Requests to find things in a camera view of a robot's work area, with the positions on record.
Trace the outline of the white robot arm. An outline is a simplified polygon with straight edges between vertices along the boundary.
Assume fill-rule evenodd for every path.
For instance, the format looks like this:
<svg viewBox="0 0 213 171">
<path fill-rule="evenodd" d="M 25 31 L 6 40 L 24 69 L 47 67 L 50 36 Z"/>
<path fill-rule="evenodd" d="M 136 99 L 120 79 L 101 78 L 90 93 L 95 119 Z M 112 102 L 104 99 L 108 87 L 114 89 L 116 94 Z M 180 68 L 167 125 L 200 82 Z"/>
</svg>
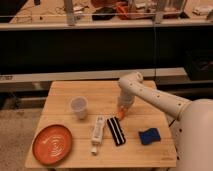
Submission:
<svg viewBox="0 0 213 171">
<path fill-rule="evenodd" d="M 119 78 L 118 106 L 129 109 L 135 97 L 169 114 L 179 122 L 179 160 L 174 171 L 213 171 L 213 100 L 188 100 L 143 84 L 140 72 Z"/>
</svg>

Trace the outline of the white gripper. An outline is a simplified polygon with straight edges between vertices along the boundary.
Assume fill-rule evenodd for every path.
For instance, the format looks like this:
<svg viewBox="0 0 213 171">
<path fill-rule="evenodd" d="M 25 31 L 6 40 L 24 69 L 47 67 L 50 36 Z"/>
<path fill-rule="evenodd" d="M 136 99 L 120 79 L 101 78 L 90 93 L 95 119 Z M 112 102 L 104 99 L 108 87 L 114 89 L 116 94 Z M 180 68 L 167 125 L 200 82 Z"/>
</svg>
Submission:
<svg viewBox="0 0 213 171">
<path fill-rule="evenodd" d="M 124 90 L 120 92 L 117 105 L 119 108 L 129 109 L 134 103 L 134 95 Z"/>
</svg>

